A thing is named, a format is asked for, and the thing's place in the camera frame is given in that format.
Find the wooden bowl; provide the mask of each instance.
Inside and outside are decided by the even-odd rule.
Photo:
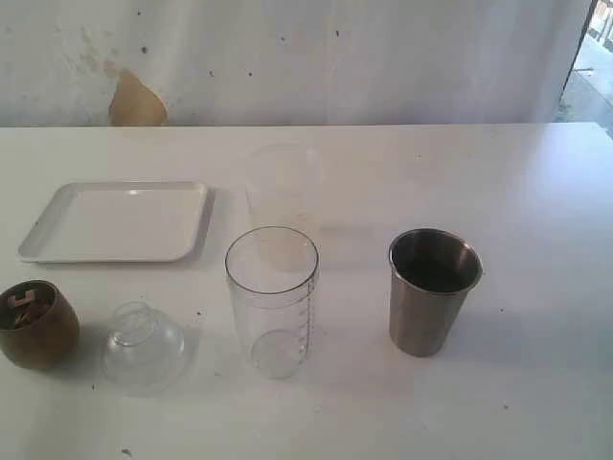
[[[18,329],[0,324],[0,349],[8,359],[20,367],[45,369],[68,354],[79,340],[79,321],[75,311],[57,287],[47,281],[26,281],[0,295],[0,314],[7,313],[14,302],[28,290],[50,307],[34,322]]]

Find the white table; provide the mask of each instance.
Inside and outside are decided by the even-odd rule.
[[[322,152],[316,348],[288,381],[238,352],[223,256],[249,227],[242,155]],[[0,358],[0,458],[613,458],[613,143],[596,125],[0,129],[3,288],[56,283],[82,325],[49,374]],[[176,264],[22,264],[18,244],[68,181],[196,178],[216,188],[205,244]],[[387,335],[388,244],[435,226],[485,276],[429,359]],[[97,347],[145,298],[198,341],[154,398],[104,382]]]

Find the stainless steel cup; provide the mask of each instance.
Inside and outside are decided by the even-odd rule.
[[[390,246],[390,337],[405,353],[430,357],[442,347],[468,292],[482,274],[466,242],[432,228],[410,230]]]

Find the translucent cup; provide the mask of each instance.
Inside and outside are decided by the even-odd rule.
[[[254,227],[282,225],[315,238],[323,177],[315,149],[295,143],[257,149],[245,180]]]
[[[243,352],[265,376],[291,377],[312,347],[315,244],[288,227],[256,228],[232,243],[226,273]]]
[[[184,364],[183,330],[145,302],[118,307],[102,348],[102,371],[128,393],[166,388]]]

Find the white wall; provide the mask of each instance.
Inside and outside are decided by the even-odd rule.
[[[171,125],[548,121],[589,3],[2,2],[0,126],[107,125],[119,68]]]

